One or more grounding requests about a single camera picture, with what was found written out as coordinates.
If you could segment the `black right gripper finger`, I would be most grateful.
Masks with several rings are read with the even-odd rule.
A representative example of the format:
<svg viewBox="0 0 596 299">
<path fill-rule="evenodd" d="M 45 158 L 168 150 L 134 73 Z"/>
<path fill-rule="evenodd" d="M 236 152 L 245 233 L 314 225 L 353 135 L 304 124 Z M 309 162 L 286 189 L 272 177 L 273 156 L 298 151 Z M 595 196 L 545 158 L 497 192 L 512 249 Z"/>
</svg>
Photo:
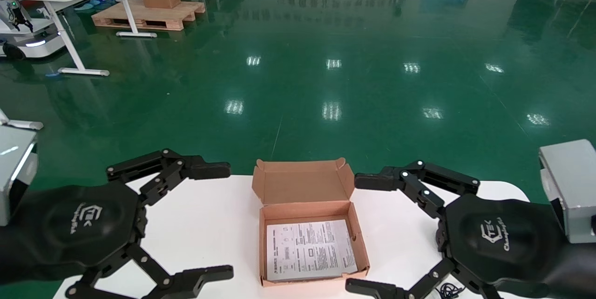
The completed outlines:
<svg viewBox="0 0 596 299">
<path fill-rule="evenodd" d="M 375 299 L 425 299 L 449 274 L 463 277 L 464 286 L 470 290 L 473 288 L 470 282 L 473 282 L 484 299 L 494 299 L 494 285 L 490 284 L 494 281 L 494 258 L 486 257 L 445 257 L 409 290 L 354 278 L 345 281 L 345 290 Z"/>
<path fill-rule="evenodd" d="M 359 172 L 355 175 L 356 189 L 401 191 L 428 216 L 443 219 L 445 201 L 431 191 L 429 186 L 438 187 L 458 196 L 477 195 L 480 182 L 471 176 L 422 160 L 409 163 L 404 167 L 384 167 L 377 174 Z"/>
</svg>

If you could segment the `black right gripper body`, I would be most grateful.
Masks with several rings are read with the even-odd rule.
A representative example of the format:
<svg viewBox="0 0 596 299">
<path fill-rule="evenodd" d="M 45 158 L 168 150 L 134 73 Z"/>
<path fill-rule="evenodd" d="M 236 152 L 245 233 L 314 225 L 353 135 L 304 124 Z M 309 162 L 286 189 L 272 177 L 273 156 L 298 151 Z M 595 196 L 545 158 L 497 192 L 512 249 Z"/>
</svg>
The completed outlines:
<svg viewBox="0 0 596 299">
<path fill-rule="evenodd" d="M 595 244 L 569 242 L 548 205 L 463 195 L 445 208 L 437 244 L 474 293 L 491 285 L 530 299 L 596 296 Z"/>
</svg>

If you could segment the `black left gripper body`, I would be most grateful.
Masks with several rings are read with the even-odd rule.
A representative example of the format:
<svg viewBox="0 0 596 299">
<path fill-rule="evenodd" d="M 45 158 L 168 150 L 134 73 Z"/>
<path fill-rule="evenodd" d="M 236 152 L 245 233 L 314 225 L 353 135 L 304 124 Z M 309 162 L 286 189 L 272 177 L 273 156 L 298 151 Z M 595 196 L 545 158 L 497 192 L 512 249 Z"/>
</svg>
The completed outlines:
<svg viewBox="0 0 596 299">
<path fill-rule="evenodd" d="M 1 284 L 110 276 L 130 261 L 147 225 L 140 196 L 123 183 L 28 191 L 1 227 Z"/>
</svg>

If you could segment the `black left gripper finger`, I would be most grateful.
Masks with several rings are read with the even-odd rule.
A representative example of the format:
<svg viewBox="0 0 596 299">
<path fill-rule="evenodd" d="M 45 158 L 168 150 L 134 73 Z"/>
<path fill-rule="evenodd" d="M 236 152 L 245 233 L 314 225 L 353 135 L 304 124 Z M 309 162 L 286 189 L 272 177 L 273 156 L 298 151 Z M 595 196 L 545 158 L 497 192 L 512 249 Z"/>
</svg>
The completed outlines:
<svg viewBox="0 0 596 299">
<path fill-rule="evenodd" d="M 133 242 L 126 244 L 100 265 L 86 269 L 80 280 L 66 290 L 65 297 L 67 299 L 125 299 L 125 295 L 99 290 L 95 285 L 108 272 L 115 271 L 117 265 L 122 266 L 131 260 L 156 284 L 144 296 L 145 299 L 196 299 L 206 283 L 234 277 L 234 269 L 231 265 L 189 269 L 168 274 L 138 242 Z"/>
<path fill-rule="evenodd" d="M 155 174 L 140 188 L 140 206 L 152 206 L 183 180 L 208 180 L 231 176 L 229 163 L 207 163 L 202 156 L 183 156 L 170 149 L 155 151 L 111 165 L 110 182 L 128 183 Z"/>
</svg>

